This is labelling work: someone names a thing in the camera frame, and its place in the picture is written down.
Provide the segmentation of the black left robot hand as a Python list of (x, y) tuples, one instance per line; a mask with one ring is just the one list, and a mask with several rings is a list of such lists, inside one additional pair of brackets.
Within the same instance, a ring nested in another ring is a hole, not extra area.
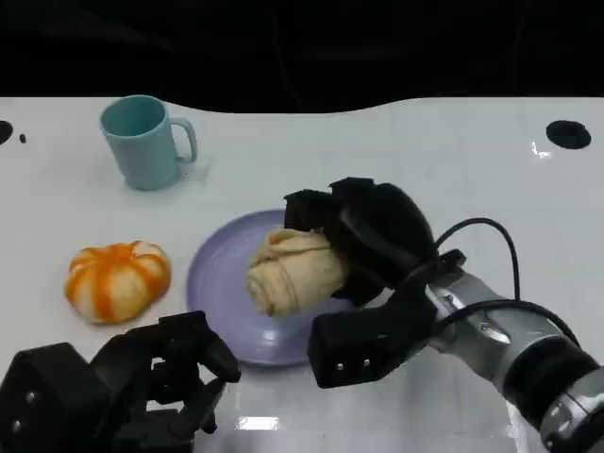
[(109, 390), (94, 452), (193, 451), (197, 431), (217, 429), (215, 408), (242, 376), (201, 310), (113, 337), (91, 367)]

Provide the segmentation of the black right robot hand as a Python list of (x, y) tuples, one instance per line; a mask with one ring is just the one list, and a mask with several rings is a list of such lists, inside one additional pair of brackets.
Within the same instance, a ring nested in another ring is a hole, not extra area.
[(284, 226), (322, 233), (344, 262), (347, 276), (334, 298), (362, 307), (435, 259), (428, 220), (400, 188), (351, 176), (329, 188), (287, 194)]

